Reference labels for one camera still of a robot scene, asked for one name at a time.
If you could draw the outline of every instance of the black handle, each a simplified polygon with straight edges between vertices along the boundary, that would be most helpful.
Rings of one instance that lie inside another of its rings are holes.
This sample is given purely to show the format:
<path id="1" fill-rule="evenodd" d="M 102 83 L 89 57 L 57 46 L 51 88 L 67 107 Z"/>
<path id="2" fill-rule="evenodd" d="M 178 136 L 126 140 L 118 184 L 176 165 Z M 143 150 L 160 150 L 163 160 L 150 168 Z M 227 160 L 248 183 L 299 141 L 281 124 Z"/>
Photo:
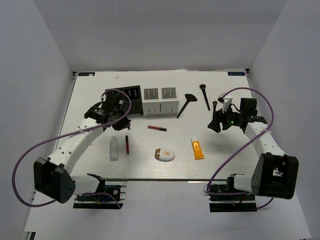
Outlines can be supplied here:
<path id="1" fill-rule="evenodd" d="M 217 101 L 213 101 L 212 104 L 213 104 L 213 113 L 215 113 L 218 102 Z"/>
<path id="2" fill-rule="evenodd" d="M 182 114 L 182 112 L 185 110 L 186 106 L 188 105 L 188 103 L 190 103 L 189 100 L 187 100 L 185 102 L 185 104 L 183 105 L 183 107 L 181 108 L 180 112 L 178 113 L 178 115 L 176 116 L 176 118 L 178 119 L 180 117 L 180 115 Z"/>
<path id="3" fill-rule="evenodd" d="M 204 96 L 205 104 L 206 104 L 208 110 L 210 111 L 210 106 L 209 106 L 206 90 L 205 89 L 201 89 L 201 90 L 202 90 L 202 93 L 203 93 L 203 96 Z"/>

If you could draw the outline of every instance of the white cap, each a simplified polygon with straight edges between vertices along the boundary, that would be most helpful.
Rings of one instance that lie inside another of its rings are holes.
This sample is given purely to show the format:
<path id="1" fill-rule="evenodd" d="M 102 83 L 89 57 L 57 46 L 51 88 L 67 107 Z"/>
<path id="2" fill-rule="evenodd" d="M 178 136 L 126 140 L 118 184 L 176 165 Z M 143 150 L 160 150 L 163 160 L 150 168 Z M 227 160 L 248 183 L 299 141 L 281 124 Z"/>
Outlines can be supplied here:
<path id="1" fill-rule="evenodd" d="M 197 142 L 198 141 L 198 138 L 196 137 L 196 136 L 192 136 L 191 137 L 191 142 L 193 143 L 193 142 Z"/>

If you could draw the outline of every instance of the sunscreen tube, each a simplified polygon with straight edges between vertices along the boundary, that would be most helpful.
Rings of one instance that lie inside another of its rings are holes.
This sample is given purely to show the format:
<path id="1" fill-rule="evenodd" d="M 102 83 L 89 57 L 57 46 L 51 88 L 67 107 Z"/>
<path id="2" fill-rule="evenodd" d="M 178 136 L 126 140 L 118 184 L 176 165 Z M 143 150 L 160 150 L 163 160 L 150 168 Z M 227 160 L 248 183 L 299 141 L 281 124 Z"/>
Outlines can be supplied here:
<path id="1" fill-rule="evenodd" d="M 191 143 L 192 143 L 192 148 L 193 148 L 193 152 L 194 152 L 194 159 L 195 160 L 204 159 L 205 156 L 202 153 L 198 138 L 195 136 L 191 137 Z"/>

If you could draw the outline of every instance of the black brush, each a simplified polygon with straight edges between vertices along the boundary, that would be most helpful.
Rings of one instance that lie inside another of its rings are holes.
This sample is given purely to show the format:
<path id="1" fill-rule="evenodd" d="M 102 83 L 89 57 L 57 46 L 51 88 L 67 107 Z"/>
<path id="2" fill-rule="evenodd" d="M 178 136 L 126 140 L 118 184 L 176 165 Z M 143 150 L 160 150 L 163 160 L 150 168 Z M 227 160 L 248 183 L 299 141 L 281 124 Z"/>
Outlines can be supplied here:
<path id="1" fill-rule="evenodd" d="M 188 105 L 188 103 L 198 101 L 198 99 L 197 99 L 194 95 L 192 95 L 192 94 L 187 93 L 187 94 L 185 94 L 184 96 L 185 96 L 186 102 L 185 102 L 185 104 L 183 105 L 183 107 L 181 108 L 181 110 L 180 110 L 180 112 L 178 113 L 178 115 L 176 116 L 177 119 L 180 117 L 180 115 L 182 114 L 182 112 L 185 110 L 185 108 L 186 108 L 186 106 Z"/>
<path id="2" fill-rule="evenodd" d="M 206 94 L 206 85 L 201 84 L 199 87 L 202 90 L 206 106 L 207 106 L 208 110 L 210 111 L 210 106 L 209 106 L 209 102 L 208 102 L 208 98 L 207 98 L 207 94 Z"/>

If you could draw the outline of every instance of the white box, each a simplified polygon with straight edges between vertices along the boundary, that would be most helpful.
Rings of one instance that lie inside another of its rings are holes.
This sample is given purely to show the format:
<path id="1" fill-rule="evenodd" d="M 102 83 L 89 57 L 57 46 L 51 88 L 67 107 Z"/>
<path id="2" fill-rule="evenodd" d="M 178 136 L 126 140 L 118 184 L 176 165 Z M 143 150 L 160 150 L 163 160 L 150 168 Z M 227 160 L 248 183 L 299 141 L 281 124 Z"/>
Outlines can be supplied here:
<path id="1" fill-rule="evenodd" d="M 141 94 L 144 116 L 178 114 L 179 100 L 175 87 L 145 88 Z"/>

